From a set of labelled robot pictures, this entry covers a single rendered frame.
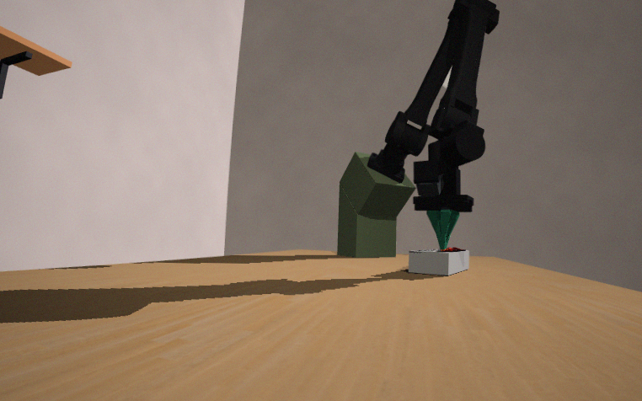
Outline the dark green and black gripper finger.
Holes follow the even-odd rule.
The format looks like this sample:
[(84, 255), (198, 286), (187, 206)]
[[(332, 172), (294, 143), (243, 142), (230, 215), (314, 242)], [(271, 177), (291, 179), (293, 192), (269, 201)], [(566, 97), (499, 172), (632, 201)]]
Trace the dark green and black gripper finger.
[(441, 226), (439, 225), (439, 219), (441, 218), (441, 211), (426, 211), (427, 216), (429, 217), (431, 221), (431, 225), (433, 226), (437, 240), (440, 246), (440, 250), (442, 250), (441, 246)]
[[(442, 250), (447, 249), (451, 232), (460, 216), (458, 211), (441, 210), (441, 246)], [(452, 218), (452, 219), (451, 219)], [(450, 222), (450, 224), (449, 224)], [(448, 228), (448, 229), (447, 229)]]

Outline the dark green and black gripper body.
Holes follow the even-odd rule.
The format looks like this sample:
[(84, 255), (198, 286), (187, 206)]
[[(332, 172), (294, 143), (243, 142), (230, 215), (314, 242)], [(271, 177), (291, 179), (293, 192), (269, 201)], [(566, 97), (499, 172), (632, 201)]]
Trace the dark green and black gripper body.
[(469, 195), (414, 196), (413, 204), (415, 204), (415, 211), (454, 210), (458, 212), (472, 212), (473, 198)]

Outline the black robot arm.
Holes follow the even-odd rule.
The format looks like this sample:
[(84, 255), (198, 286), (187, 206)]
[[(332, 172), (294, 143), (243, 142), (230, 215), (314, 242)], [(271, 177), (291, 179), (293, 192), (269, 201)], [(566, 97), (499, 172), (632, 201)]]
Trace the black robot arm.
[[(418, 195), (461, 195), (458, 166), (479, 159), (485, 150), (484, 129), (477, 126), (476, 85), (484, 34), (496, 27), (499, 15), (489, 0), (455, 0), (447, 32), (415, 99), (404, 113), (398, 112), (388, 129), (387, 145), (379, 157), (371, 154), (368, 168), (401, 184), (404, 160), (410, 153), (417, 157), (430, 135), (438, 141), (428, 145), (428, 161), (414, 162)], [(431, 106), (451, 68), (447, 90), (429, 126)], [(422, 126), (421, 130), (408, 120)]]

